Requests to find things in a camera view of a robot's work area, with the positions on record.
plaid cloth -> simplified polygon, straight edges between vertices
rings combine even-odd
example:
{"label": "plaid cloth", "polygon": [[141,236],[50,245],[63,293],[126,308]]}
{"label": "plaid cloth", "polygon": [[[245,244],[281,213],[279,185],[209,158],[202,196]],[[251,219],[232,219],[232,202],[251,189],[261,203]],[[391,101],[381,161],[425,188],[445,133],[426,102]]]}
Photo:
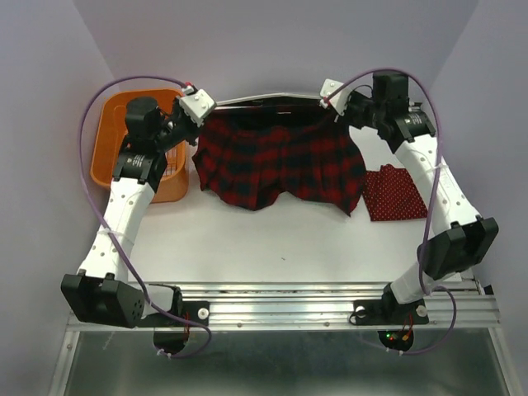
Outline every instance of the plaid cloth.
{"label": "plaid cloth", "polygon": [[427,207],[407,169],[383,165],[379,172],[367,171],[363,198],[371,221],[427,217]]}
{"label": "plaid cloth", "polygon": [[317,102],[216,111],[193,156],[200,188],[221,200],[259,210],[288,191],[333,203],[350,214],[360,199],[365,164],[348,125]]}

glass panel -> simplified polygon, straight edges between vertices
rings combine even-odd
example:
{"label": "glass panel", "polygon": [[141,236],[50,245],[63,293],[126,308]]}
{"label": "glass panel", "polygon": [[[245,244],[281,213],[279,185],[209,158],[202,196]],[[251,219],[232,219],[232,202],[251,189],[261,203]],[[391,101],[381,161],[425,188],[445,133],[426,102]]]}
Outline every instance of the glass panel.
{"label": "glass panel", "polygon": [[[413,349],[443,334],[418,330]],[[361,336],[378,341],[376,332]],[[480,396],[505,389],[486,329],[456,330],[438,350],[402,357],[366,345],[358,332],[231,332],[183,361],[156,356],[150,332],[85,332],[66,394]]]}

red polka dot cloth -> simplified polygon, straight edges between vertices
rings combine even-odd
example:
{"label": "red polka dot cloth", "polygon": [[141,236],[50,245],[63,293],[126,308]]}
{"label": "red polka dot cloth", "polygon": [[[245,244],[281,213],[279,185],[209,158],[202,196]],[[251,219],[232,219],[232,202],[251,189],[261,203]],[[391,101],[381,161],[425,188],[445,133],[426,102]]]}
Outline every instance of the red polka dot cloth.
{"label": "red polka dot cloth", "polygon": [[407,169],[383,165],[378,172],[367,171],[363,199],[371,221],[427,217],[427,207]]}

garment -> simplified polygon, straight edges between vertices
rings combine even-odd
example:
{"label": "garment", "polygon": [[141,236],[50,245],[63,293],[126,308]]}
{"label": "garment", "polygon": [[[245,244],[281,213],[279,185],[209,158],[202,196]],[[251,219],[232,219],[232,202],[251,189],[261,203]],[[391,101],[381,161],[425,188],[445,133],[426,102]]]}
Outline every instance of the garment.
{"label": "garment", "polygon": [[367,171],[363,198],[372,221],[427,217],[427,207],[407,169],[383,165],[379,172]]}
{"label": "garment", "polygon": [[317,101],[216,111],[193,156],[200,188],[249,210],[288,191],[330,202],[350,214],[360,199],[365,163],[348,126]]}

red plaid skirt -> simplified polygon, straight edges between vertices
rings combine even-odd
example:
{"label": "red plaid skirt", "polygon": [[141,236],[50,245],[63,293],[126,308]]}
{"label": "red plaid skirt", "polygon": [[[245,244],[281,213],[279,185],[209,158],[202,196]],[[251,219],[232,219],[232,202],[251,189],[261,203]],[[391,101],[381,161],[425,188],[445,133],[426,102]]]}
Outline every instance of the red plaid skirt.
{"label": "red plaid skirt", "polygon": [[193,156],[200,188],[249,210],[288,191],[333,203],[350,214],[360,199],[365,163],[345,123],[311,100],[296,106],[218,110]]}

